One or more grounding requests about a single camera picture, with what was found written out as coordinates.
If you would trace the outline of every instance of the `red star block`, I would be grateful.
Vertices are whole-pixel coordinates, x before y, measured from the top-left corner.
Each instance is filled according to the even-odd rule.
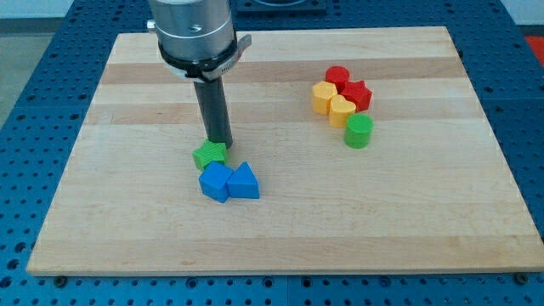
[[[342,66],[333,66],[325,72],[325,81],[334,83],[339,93],[343,91],[343,85],[348,80],[349,71]]]
[[[357,111],[366,111],[371,105],[372,91],[365,85],[365,81],[345,82],[341,95],[347,101],[355,103]]]

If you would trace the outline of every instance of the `blue pegboard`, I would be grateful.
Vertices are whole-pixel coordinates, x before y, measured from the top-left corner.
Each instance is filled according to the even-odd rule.
[[[544,235],[544,70],[498,0],[330,0],[327,14],[234,16],[239,30],[447,26]],[[116,35],[142,32],[149,18],[146,0],[76,0],[0,132],[0,305],[544,304],[539,273],[68,278],[65,286],[28,275]]]

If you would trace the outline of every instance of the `wooden cutting board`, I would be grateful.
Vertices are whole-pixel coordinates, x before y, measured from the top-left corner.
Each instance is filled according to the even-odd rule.
[[[531,271],[544,246],[444,27],[253,32],[224,78],[262,198],[206,198],[190,82],[120,35],[34,248],[34,275]],[[344,65],[374,92],[370,145],[315,114]]]

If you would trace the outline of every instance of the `metal cylinder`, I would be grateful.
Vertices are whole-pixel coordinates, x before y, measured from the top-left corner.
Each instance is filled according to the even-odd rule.
[[[235,40],[229,0],[150,0],[159,43],[179,60],[209,60]]]
[[[232,145],[232,134],[224,98],[223,80],[219,77],[210,82],[194,82],[194,84],[207,138],[214,143],[225,143],[229,148]]]

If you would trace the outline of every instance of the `green cylinder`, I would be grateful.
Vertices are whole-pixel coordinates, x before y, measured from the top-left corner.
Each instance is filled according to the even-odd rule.
[[[346,142],[346,145],[354,149],[364,148],[371,141],[373,128],[374,122],[368,115],[362,113],[354,114],[348,118],[343,140]]]

